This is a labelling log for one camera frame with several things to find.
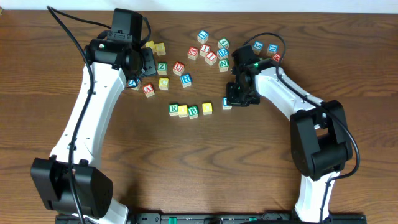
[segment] letter on block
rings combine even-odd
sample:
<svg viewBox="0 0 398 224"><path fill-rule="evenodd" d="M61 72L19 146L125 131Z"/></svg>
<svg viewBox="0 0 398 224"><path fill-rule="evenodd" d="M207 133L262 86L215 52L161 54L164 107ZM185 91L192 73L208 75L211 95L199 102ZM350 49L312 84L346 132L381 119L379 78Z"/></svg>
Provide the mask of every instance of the letter on block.
<svg viewBox="0 0 398 224"><path fill-rule="evenodd" d="M199 56L199 50L196 47L190 47L188 50L188 58L196 60Z"/></svg>
<svg viewBox="0 0 398 224"><path fill-rule="evenodd" d="M218 69L220 72L226 72L229 69L229 62L228 59L220 60L218 63Z"/></svg>
<svg viewBox="0 0 398 224"><path fill-rule="evenodd" d="M273 59L274 61L276 61L276 62L279 62L279 60L280 60L280 54L278 54L278 53L274 54L274 56L272 56L272 59Z"/></svg>
<svg viewBox="0 0 398 224"><path fill-rule="evenodd" d="M204 103L201 106L203 108L203 115L209 115L213 113L213 107L211 106L211 103Z"/></svg>
<svg viewBox="0 0 398 224"><path fill-rule="evenodd" d="M229 53L228 50L225 47L223 47L222 49L217 50L217 57L220 60L227 59L228 53Z"/></svg>
<svg viewBox="0 0 398 224"><path fill-rule="evenodd" d="M170 116L177 116L178 115L178 105L169 105L169 115Z"/></svg>
<svg viewBox="0 0 398 224"><path fill-rule="evenodd" d="M182 87L188 87L192 85L192 79L191 76L189 74L185 74L181 76L181 83L182 83Z"/></svg>
<svg viewBox="0 0 398 224"><path fill-rule="evenodd" d="M278 52L278 45L276 44L269 44L267 50L267 56L273 56L273 54Z"/></svg>
<svg viewBox="0 0 398 224"><path fill-rule="evenodd" d="M253 49L253 51L254 51L254 53L255 53L256 55L259 55L260 52L261 52L261 50L262 50L262 48L263 48L263 46L264 46L263 43L261 43L261 42L259 42L259 41L256 41L256 42L253 44L252 49Z"/></svg>
<svg viewBox="0 0 398 224"><path fill-rule="evenodd" d="M139 88L141 87L141 82L139 81L139 79L137 79L137 81L130 80L129 87L131 87L130 89L132 89L132 90L139 90Z"/></svg>
<svg viewBox="0 0 398 224"><path fill-rule="evenodd" d="M216 63L216 61L217 61L217 55L214 54L214 52L209 52L206 55L205 60L206 60L207 64L214 65L214 63Z"/></svg>
<svg viewBox="0 0 398 224"><path fill-rule="evenodd" d="M160 78L159 79L159 88L161 90L169 90L169 79L168 78Z"/></svg>
<svg viewBox="0 0 398 224"><path fill-rule="evenodd" d="M152 49L153 53L156 52L156 46L155 46L155 43L153 42L153 40L146 42L145 47L150 47Z"/></svg>
<svg viewBox="0 0 398 224"><path fill-rule="evenodd" d="M159 62L157 64L157 73L158 75L167 75L167 63Z"/></svg>
<svg viewBox="0 0 398 224"><path fill-rule="evenodd" d="M166 54L166 48L164 47L164 43L156 44L156 52L157 52L157 56Z"/></svg>
<svg viewBox="0 0 398 224"><path fill-rule="evenodd" d="M224 97L223 98L223 109L224 110L228 110L228 109L231 109L232 108L232 106L229 106L228 104L227 104L227 102L226 102L226 97Z"/></svg>
<svg viewBox="0 0 398 224"><path fill-rule="evenodd" d="M142 89L147 97L155 95L154 87L151 84L144 85Z"/></svg>
<svg viewBox="0 0 398 224"><path fill-rule="evenodd" d="M206 55L210 52L211 47L209 45L203 44L200 47L200 56L206 57Z"/></svg>
<svg viewBox="0 0 398 224"><path fill-rule="evenodd" d="M184 68L184 64L180 63L180 62L176 62L174 67L173 67L173 72L176 75L181 76L182 73L184 72L185 68Z"/></svg>
<svg viewBox="0 0 398 224"><path fill-rule="evenodd" d="M188 116L188 107L186 105L178 106L178 115L180 118L184 118Z"/></svg>
<svg viewBox="0 0 398 224"><path fill-rule="evenodd" d="M226 49L228 49L228 47L229 47L229 41L228 41L228 39L225 38L225 37L222 38L221 40L218 41L217 46L218 46L219 49L221 49L221 48L223 48L223 47L225 47Z"/></svg>
<svg viewBox="0 0 398 224"><path fill-rule="evenodd" d="M209 33L207 33L204 30L200 31L199 34L198 34L198 41L201 44L204 44L204 43L207 42L207 40L209 40Z"/></svg>
<svg viewBox="0 0 398 224"><path fill-rule="evenodd" d="M196 106L191 106L188 108L188 115L189 119L197 118L199 117L199 111Z"/></svg>

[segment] black cable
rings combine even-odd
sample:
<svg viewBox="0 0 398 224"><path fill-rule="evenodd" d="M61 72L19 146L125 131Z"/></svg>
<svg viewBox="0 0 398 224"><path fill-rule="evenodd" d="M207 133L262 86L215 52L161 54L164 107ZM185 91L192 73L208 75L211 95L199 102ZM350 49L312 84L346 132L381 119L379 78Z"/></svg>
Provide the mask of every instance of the black cable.
<svg viewBox="0 0 398 224"><path fill-rule="evenodd" d="M64 13L64 12L58 11L58 10L52 8L52 7L50 7L50 8L53 10L53 12L56 12L56 13L58 13L58 14L60 14L60 15L63 15L63 16L66 16L66 17L68 17L68 18L70 18L70 19L74 19L74 20L77 20L77 21L80 21L80 22L85 22L85 23L88 23L88 24L99 25L99 26L106 27L106 28L108 28L108 29L112 29L112 27L110 27L110 26L108 26L108 25L106 25L106 24L102 24L102 23L100 23L100 22L88 21L88 20L86 20L86 19L80 19L80 18L77 18L77 17L75 17L75 16L68 15L68 14L66 14L66 13Z"/></svg>
<svg viewBox="0 0 398 224"><path fill-rule="evenodd" d="M314 107L320 109L320 111L321 111L322 113L325 113L325 114L326 114L327 116L329 116L333 121L335 121L335 122L338 124L338 126L340 126L340 127L343 129L343 131L348 135L349 139L351 140L351 142L352 142L352 144L353 144L353 146L354 146L355 155L356 155L356 163L355 163L354 169L353 169L351 172L347 173L347 174L339 175L339 176L337 176L337 177L329 178L329 179L327 180L327 182L326 182L326 189L325 189L325 193L323 194L322 205L321 205L321 208L320 208L320 211L321 211L321 214L320 214L320 222L322 222L322 219L323 219L323 209L324 209L324 207L325 207L325 202L326 202L326 198L327 198L327 195L328 195L328 190L329 190L329 187L330 187L330 182L332 182L332 181L334 181L334 180L338 180L338 179L344 179L344 178L347 178L347 177L351 177L351 176L354 175L354 174L356 173L356 171L358 171L358 169L359 169L359 165L360 165L360 163L361 163L361 156L360 156L360 154L359 154L358 145L357 145L357 143L356 143L356 141L355 141L353 135L352 135L352 134L350 133L350 131L348 130L348 128L347 128L347 127L346 127L346 126L345 126L333 113L329 112L329 111L328 111L326 108L324 108L322 105L319 105L319 104L317 104L317 103L312 102L311 100L309 100L309 99L307 98L308 95L303 96L303 95L302 95L301 93L299 93L296 89L292 88L289 84L287 84L286 81L283 79L282 75L279 74L279 67L280 67L280 65L281 65L281 63L282 63L282 59L285 57L285 53L286 53L286 42L285 42L285 40L284 40L280 35L274 34L274 33L270 33L270 32L264 32L264 33L261 33L261 34L257 34L257 35L255 35L254 37L251 37L249 40L245 41L245 43L244 43L243 45L246 45L250 40L252 40L252 39L254 39L254 38L256 38L256 37L259 37L259 36L261 36L261 35L272 35L272 36L274 36L274 37L277 37L277 38L283 43L283 45L284 45L284 51L282 52L282 55L280 56L280 59L279 59L278 64L277 64L277 66L276 66L276 75L277 75L278 79L279 79L288 89L290 89L292 92L294 92L297 96L301 97L304 101L306 101L307 103L311 104L312 106L314 106Z"/></svg>
<svg viewBox="0 0 398 224"><path fill-rule="evenodd" d="M90 76L90 89L88 90L87 98L86 98L85 104L83 105L83 108L81 109L81 113L80 113L79 118L78 118L78 120L77 120L77 122L76 122L75 130L73 131L73 134L72 134L72 140L70 141L70 144L69 144L69 157L68 157L69 186L70 186L70 189L71 189L71 191L72 191L73 200L75 201L75 204L76 204L76 209L77 209L77 213L78 213L79 218L80 218L80 222L81 222L82 224L85 224L83 212L81 211L80 201L79 201L79 198L78 198L78 196L77 196L76 187L75 187L75 184L74 184L75 179L74 179L73 171L72 171L72 166L73 166L72 160L73 160L73 152L74 152L74 150L75 150L75 148L76 148L76 139L77 139L76 137L77 137L77 133L78 133L78 131L79 131L80 124L81 124L81 122L82 122L82 120L83 120L83 117L84 117L84 115L85 115L85 113L86 113L86 110L87 110L87 107L88 107L88 103L90 102L91 96L92 96L92 94L93 94L93 90L94 90L94 75L93 75L93 71L91 70L90 64L89 64L88 61L87 61L86 55L85 55L83 49L81 48L80 44L77 42L76 38L75 38L75 37L73 36L73 34L69 31L69 29L65 26L65 24L64 24L64 23L58 18L58 16L54 13L54 12L60 13L60 11L58 11L58 10L56 10L56 9L53 9L53 8L50 7L50 6L47 6L47 9L48 9L49 12L51 13L51 15L54 17L54 19L60 24L60 26L62 27L62 29L64 29L64 31L68 34L68 36L71 38L71 40L73 41L73 43L76 45L76 47L77 47L77 49L79 50L81 56L83 57L83 60L85 61L85 64L86 64L87 70L88 70L88 74L89 74L89 76Z"/></svg>

